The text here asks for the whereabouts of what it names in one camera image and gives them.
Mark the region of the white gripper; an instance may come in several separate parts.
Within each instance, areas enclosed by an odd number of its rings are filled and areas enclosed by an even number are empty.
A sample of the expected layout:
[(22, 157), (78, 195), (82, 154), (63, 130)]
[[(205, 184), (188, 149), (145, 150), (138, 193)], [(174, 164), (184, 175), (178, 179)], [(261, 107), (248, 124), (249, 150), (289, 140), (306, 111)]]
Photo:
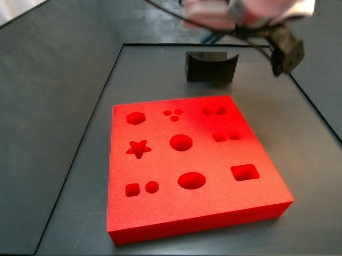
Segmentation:
[(236, 22), (229, 15), (230, 0), (185, 0), (182, 15), (186, 27), (200, 24), (216, 30), (233, 30)]

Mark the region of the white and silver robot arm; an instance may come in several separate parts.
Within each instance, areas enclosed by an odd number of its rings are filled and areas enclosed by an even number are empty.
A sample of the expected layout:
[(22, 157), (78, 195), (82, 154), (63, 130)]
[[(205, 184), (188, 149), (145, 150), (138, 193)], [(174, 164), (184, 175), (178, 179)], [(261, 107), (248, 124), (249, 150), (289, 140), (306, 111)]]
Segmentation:
[(258, 29), (311, 17), (315, 9), (316, 0), (185, 0), (184, 15), (218, 30)]

